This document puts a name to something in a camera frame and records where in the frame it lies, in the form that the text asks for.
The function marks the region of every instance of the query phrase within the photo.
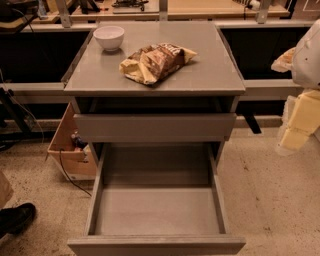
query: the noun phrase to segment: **wire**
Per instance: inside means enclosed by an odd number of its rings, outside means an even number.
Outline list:
[[[1,77],[1,81],[3,84],[3,88],[8,91],[8,88],[6,86],[6,83],[4,82],[4,78],[3,78],[3,74],[2,74],[2,69],[0,68],[0,77]],[[21,103],[19,103],[14,97],[11,97],[11,99],[21,108],[23,109],[26,113],[29,114],[29,116],[31,116],[31,118],[33,119],[33,121],[38,125],[38,127],[40,128],[41,134],[42,134],[42,141],[41,143],[44,142],[44,132],[43,129],[40,125],[40,123],[38,122],[38,120],[36,119],[36,117],[31,113],[31,111],[29,111],[28,109],[26,109]]]
[[[62,154],[61,154],[62,151],[64,151],[64,150],[63,150],[63,149],[60,149],[60,150],[59,150],[59,159],[60,159],[60,165],[61,165],[61,167],[62,167],[62,170],[63,170],[64,174],[67,176],[68,180],[72,183],[72,185],[74,185],[75,187],[81,189],[82,191],[84,191],[85,193],[87,193],[87,194],[91,197],[91,194],[90,194],[87,190],[85,190],[85,189],[83,189],[82,187],[80,187],[79,185],[75,184],[75,183],[73,182],[73,180],[70,179],[68,173],[66,172],[66,170],[64,169],[64,166],[63,166],[63,164],[62,164]]]

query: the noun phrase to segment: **closed drawer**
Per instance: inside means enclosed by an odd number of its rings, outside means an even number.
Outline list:
[[[78,256],[221,255],[244,246],[229,233],[210,144],[117,143],[103,153],[85,234],[68,241]]]
[[[79,132],[90,142],[223,141],[236,115],[228,114],[76,114]]]

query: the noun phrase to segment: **black shoe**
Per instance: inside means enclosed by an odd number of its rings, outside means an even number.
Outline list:
[[[35,215],[36,207],[31,203],[0,210],[0,238],[7,233],[20,234],[32,223]]]

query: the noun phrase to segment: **snack bag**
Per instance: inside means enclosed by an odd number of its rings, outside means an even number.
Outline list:
[[[197,53],[169,43],[143,47],[122,61],[120,73],[138,83],[152,86],[186,65]]]

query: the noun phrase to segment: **cabinet top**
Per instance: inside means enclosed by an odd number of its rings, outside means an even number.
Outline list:
[[[107,22],[125,29],[116,52],[106,52],[92,38],[75,66],[65,92],[72,96],[240,95],[245,87],[212,22]],[[119,72],[119,64],[136,50],[171,43],[198,53],[190,63],[157,87],[149,88]]]

